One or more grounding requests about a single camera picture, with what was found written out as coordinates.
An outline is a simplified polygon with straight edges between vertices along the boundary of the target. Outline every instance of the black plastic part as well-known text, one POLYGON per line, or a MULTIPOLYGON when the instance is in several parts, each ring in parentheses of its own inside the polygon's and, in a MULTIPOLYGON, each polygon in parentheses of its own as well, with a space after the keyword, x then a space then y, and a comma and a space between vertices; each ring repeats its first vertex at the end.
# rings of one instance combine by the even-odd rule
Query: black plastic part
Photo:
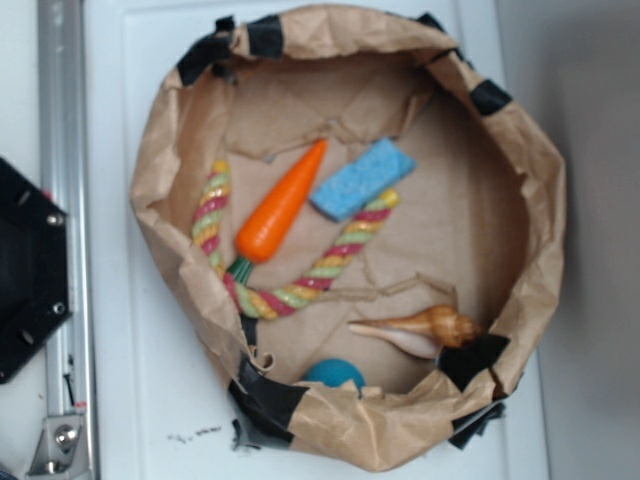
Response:
POLYGON ((67 217, 0 158, 0 384, 70 316, 67 217))

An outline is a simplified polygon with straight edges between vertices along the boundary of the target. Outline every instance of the metal rail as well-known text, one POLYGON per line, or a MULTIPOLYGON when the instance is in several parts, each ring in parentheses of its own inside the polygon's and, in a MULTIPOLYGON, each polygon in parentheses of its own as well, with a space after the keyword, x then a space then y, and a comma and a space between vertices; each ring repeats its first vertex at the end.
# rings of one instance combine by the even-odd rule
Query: metal rail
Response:
POLYGON ((66 417, 69 421, 62 422, 65 427, 75 422, 81 429, 74 437, 82 442, 76 450, 78 456, 86 458, 73 460, 73 469, 67 465, 66 472, 55 472, 53 459, 49 459, 47 465, 39 465, 43 460, 36 453, 28 478, 43 475, 42 478, 53 479, 65 475, 59 478, 95 480, 99 469, 85 188, 82 0, 39 0, 38 35, 42 187, 51 192, 54 202, 69 215, 69 285, 73 312, 46 345, 49 418, 45 420, 43 438, 45 443, 58 441, 54 435, 47 437, 48 425, 66 417))

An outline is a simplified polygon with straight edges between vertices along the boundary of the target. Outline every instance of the conch shell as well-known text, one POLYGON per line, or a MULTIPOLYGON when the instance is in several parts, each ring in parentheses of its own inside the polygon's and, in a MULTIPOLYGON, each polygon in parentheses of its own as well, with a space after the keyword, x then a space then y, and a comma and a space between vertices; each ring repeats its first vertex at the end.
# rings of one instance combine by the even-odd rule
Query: conch shell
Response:
POLYGON ((480 335, 478 325, 451 305, 436 305, 409 317, 349 322, 349 329, 421 358, 436 358, 443 347, 460 348, 480 335))

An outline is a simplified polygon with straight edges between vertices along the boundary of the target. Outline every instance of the wall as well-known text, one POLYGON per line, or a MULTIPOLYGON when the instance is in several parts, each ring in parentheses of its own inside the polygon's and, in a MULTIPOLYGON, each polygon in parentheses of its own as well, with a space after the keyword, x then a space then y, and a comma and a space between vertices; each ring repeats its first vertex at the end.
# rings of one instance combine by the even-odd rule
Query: wall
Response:
MULTIPOLYGON (((39 184, 37 0, 0 0, 0 156, 39 184)), ((29 468, 46 416, 44 351, 0 385, 0 464, 29 468)))
POLYGON ((640 4, 497 4, 508 88, 568 162, 563 293, 539 349, 552 478, 638 478, 640 4))

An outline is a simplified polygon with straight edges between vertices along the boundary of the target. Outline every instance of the rope toy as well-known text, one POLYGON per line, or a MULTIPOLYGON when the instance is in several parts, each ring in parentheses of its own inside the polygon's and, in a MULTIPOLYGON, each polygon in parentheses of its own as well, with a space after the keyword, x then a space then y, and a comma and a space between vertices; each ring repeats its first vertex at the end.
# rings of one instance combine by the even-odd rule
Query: rope toy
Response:
POLYGON ((329 250, 302 277, 282 288, 254 290, 226 272, 220 255, 220 221, 222 211, 229 203, 230 179, 229 163, 224 160, 214 162, 195 214, 191 236, 222 278, 238 311, 251 318, 266 320, 291 315, 328 290, 349 265, 353 255, 360 252, 380 230, 400 201, 394 189, 386 190, 353 217, 329 250))

